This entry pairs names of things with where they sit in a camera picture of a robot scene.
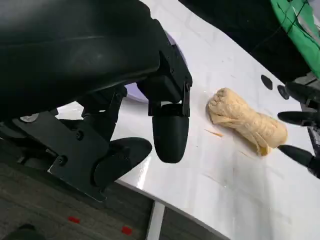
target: bread roll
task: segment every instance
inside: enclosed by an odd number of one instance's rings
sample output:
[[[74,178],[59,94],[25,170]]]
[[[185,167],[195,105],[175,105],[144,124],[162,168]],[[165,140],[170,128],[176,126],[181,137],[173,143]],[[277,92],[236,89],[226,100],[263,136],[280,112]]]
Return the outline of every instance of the bread roll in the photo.
[[[287,140],[288,131],[282,122],[256,112],[229,88],[220,89],[207,107],[213,124],[237,130],[262,156]]]

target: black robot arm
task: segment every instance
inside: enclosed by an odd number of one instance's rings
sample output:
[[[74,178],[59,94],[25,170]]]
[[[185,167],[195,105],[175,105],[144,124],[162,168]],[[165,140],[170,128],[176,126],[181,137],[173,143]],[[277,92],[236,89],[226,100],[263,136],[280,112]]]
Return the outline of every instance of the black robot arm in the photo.
[[[21,151],[19,164],[103,201],[102,190],[152,150],[142,138],[111,141],[124,85],[134,82],[149,100],[159,158],[181,160],[193,81],[146,5],[0,2],[0,136]],[[83,106],[83,120],[57,119],[57,108],[72,101]]]

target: gray carpet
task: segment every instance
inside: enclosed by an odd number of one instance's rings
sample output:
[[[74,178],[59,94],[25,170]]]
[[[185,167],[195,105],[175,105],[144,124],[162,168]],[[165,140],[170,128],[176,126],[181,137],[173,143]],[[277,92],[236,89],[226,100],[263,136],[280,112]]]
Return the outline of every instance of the gray carpet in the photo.
[[[114,183],[104,193],[107,200],[98,203],[33,169],[13,167],[0,163],[0,239],[26,223],[34,225],[47,240],[146,239],[151,199]],[[123,234],[123,226],[131,228],[132,234]],[[166,208],[160,240],[217,239]]]

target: white tabletop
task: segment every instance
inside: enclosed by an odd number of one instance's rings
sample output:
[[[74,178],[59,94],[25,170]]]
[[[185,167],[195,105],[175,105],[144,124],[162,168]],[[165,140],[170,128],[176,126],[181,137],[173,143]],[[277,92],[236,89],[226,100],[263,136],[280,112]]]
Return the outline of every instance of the white tabletop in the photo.
[[[178,0],[143,0],[181,48],[193,77],[190,126],[181,162],[166,164],[155,150],[118,182],[232,240],[317,240],[320,180],[279,150],[258,157],[234,132],[214,126],[206,103],[228,87],[255,110],[274,118],[300,110],[277,90],[281,82],[223,32]],[[273,82],[268,90],[261,74]],[[61,117],[79,116],[72,103]],[[287,144],[313,151],[306,128],[289,125]],[[215,136],[208,131],[224,134]],[[148,106],[124,100],[113,139],[142,137],[153,143]]]

